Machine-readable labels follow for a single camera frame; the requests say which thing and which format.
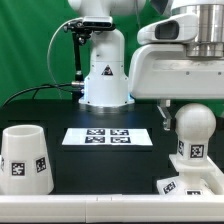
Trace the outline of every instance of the black and white pattern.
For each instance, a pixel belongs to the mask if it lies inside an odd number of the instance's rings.
[[[110,130],[110,134],[111,135],[120,135],[120,136],[123,136],[123,135],[129,135],[129,131],[128,130],[125,130],[125,129],[112,129]]]
[[[105,129],[88,129],[87,135],[105,135]]]
[[[42,157],[36,160],[36,168],[37,168],[37,173],[40,173],[47,169],[45,157]]]
[[[201,190],[187,190],[186,194],[187,195],[202,195],[202,191]]]
[[[165,194],[168,194],[170,191],[174,190],[176,188],[176,184],[175,182],[171,182],[169,183],[166,187],[163,188],[163,191]]]
[[[183,156],[184,155],[184,143],[182,141],[178,142],[178,152]]]
[[[25,163],[12,163],[12,176],[25,176]]]
[[[203,158],[204,148],[205,148],[204,145],[192,145],[191,146],[190,158],[192,158],[192,159]]]
[[[131,143],[131,139],[129,137],[111,137],[111,143]]]
[[[92,137],[92,136],[87,136],[85,140],[86,144],[91,144],[91,143],[100,143],[103,144],[105,143],[105,137]]]
[[[5,166],[5,160],[2,157],[2,161],[1,161],[1,170],[4,172],[4,166]]]

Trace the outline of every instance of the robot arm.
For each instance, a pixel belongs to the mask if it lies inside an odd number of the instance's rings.
[[[151,0],[150,3],[152,7],[161,15],[170,17],[171,6],[174,0]]]
[[[74,11],[80,16],[104,17],[135,14],[135,0],[68,0]],[[137,0],[141,10],[145,0]]]

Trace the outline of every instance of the cable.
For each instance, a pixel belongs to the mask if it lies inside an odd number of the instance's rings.
[[[22,95],[22,94],[25,94],[25,93],[28,93],[28,92],[32,92],[32,91],[36,91],[33,95],[33,99],[35,97],[35,95],[39,92],[39,90],[42,90],[42,89],[53,89],[53,88],[57,88],[57,89],[60,89],[62,91],[66,91],[66,92],[71,92],[72,91],[69,91],[69,90],[66,90],[66,89],[63,89],[62,87],[66,87],[66,86],[72,86],[70,83],[65,83],[65,84],[55,84],[55,85],[51,85],[51,84],[46,84],[46,85],[42,85],[42,86],[38,86],[38,87],[33,87],[33,88],[29,88],[29,89],[25,89],[25,90],[22,90],[18,93],[15,93],[13,94],[11,97],[9,97],[2,105],[2,107],[6,106],[7,104],[9,104],[14,98]]]
[[[135,13],[136,13],[136,17],[137,17],[137,23],[138,23],[138,29],[141,29],[141,20],[140,20],[140,16],[139,16],[139,8],[138,8],[138,0],[135,0]]]
[[[55,79],[54,74],[53,74],[52,69],[51,69],[51,60],[50,60],[50,59],[51,59],[51,50],[52,50],[53,43],[54,43],[54,41],[55,41],[55,39],[56,39],[56,37],[57,37],[59,31],[60,31],[60,30],[61,30],[67,23],[71,23],[71,22],[73,22],[73,21],[77,21],[77,20],[80,20],[80,19],[82,19],[82,17],[80,17],[80,18],[76,18],[76,19],[71,19],[71,20],[68,20],[67,22],[63,23],[63,24],[62,24],[62,25],[55,31],[54,35],[53,35],[52,38],[51,38],[50,44],[49,44],[49,46],[48,46],[48,51],[47,51],[47,67],[48,67],[48,72],[49,72],[49,74],[50,74],[50,76],[51,76],[51,79],[53,80],[54,84],[56,84],[57,82],[56,82],[56,79]]]

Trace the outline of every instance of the black table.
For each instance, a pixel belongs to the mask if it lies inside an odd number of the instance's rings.
[[[175,114],[180,104],[173,105]],[[96,114],[69,100],[19,100],[0,110],[0,128],[35,124],[44,128],[55,188],[52,194],[157,194],[158,179],[176,176],[169,154],[177,135],[163,130],[156,103],[133,111]],[[147,129],[153,146],[65,146],[68,128]],[[209,156],[224,168],[224,135],[216,132]]]

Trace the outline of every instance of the metal bracket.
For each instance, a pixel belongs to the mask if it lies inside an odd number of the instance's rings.
[[[157,107],[164,118],[163,128],[165,131],[173,129],[172,116],[170,115],[167,107],[171,106],[171,100],[161,99],[157,101]]]

